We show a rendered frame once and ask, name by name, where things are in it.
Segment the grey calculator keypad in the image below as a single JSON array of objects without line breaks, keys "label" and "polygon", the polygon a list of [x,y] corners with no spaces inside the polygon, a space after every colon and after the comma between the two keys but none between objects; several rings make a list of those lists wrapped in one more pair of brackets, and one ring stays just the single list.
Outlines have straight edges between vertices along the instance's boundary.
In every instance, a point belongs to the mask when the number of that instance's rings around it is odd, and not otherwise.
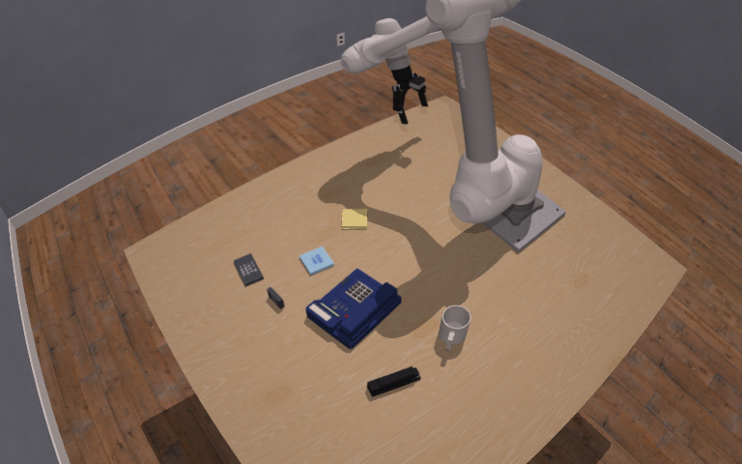
[{"label": "grey calculator keypad", "polygon": [[245,286],[264,279],[251,253],[234,260]]}]

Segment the blue desk phone body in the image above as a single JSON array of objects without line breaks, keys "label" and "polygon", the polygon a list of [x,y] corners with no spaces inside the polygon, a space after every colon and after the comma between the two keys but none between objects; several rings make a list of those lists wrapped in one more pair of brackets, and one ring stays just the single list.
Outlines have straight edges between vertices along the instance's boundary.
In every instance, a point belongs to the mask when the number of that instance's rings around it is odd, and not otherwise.
[{"label": "blue desk phone body", "polygon": [[339,330],[339,323],[368,301],[381,286],[382,284],[370,275],[355,269],[321,300],[315,300],[305,308],[307,318],[347,348],[353,349],[401,304],[401,297],[396,295],[395,299],[379,309],[354,336],[348,336]]}]

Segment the white mug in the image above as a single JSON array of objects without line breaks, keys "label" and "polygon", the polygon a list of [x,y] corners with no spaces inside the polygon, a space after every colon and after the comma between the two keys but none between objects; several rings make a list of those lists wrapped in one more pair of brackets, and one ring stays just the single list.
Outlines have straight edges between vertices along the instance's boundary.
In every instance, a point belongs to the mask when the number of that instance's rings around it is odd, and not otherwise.
[{"label": "white mug", "polygon": [[[443,319],[447,325],[443,322]],[[445,349],[450,350],[451,345],[459,344],[466,338],[470,322],[471,314],[465,307],[452,305],[445,309],[442,313],[439,329],[440,339],[446,343]],[[451,329],[451,327],[462,329]]]}]

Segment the yellow sticky note pad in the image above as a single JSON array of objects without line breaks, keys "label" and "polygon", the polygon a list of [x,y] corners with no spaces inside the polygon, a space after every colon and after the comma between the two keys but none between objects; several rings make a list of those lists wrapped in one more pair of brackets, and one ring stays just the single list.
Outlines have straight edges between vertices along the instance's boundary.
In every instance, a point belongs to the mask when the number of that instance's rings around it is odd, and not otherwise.
[{"label": "yellow sticky note pad", "polygon": [[342,229],[367,229],[367,209],[343,209]]}]

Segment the light blue note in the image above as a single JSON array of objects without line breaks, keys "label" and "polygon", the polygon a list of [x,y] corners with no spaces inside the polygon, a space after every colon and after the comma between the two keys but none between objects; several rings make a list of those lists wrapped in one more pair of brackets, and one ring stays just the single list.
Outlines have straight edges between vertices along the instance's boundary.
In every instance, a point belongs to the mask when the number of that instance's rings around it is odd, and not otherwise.
[{"label": "light blue note", "polygon": [[300,255],[300,260],[311,276],[334,266],[334,263],[322,246]]}]

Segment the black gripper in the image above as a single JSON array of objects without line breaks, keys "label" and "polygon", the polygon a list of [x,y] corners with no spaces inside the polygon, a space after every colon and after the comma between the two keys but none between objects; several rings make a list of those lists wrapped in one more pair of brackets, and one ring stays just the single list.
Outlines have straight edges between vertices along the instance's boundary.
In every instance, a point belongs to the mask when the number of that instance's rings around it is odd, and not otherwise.
[{"label": "black gripper", "polygon": [[[401,70],[396,70],[396,71],[391,70],[391,72],[392,72],[393,78],[397,81],[397,85],[392,86],[393,110],[396,110],[397,113],[399,114],[401,123],[407,125],[408,120],[407,120],[405,111],[403,109],[403,106],[404,106],[404,100],[407,94],[407,90],[413,88],[413,87],[410,87],[410,83],[407,82],[407,79],[411,78],[412,76],[417,76],[417,74],[412,72],[411,66],[408,66],[405,69],[401,69]],[[418,92],[418,96],[419,96],[422,106],[428,106],[428,103],[425,97],[425,92],[426,92],[425,89],[426,89],[425,85],[419,90],[415,89]]]}]

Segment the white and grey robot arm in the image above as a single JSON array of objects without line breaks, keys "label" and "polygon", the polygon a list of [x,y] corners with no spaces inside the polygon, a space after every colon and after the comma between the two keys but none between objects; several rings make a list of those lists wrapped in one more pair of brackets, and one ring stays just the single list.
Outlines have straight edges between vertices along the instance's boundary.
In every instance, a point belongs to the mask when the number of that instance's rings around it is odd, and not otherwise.
[{"label": "white and grey robot arm", "polygon": [[377,21],[371,38],[355,43],[341,56],[348,73],[363,73],[384,60],[390,70],[401,70],[411,64],[406,44],[437,30],[451,43],[466,153],[459,159],[449,200],[453,213],[464,222],[482,223],[502,214],[518,226],[544,206],[535,196],[542,172],[536,142],[516,134],[498,151],[485,43],[492,18],[520,1],[427,0],[426,17],[403,29],[392,18]]}]

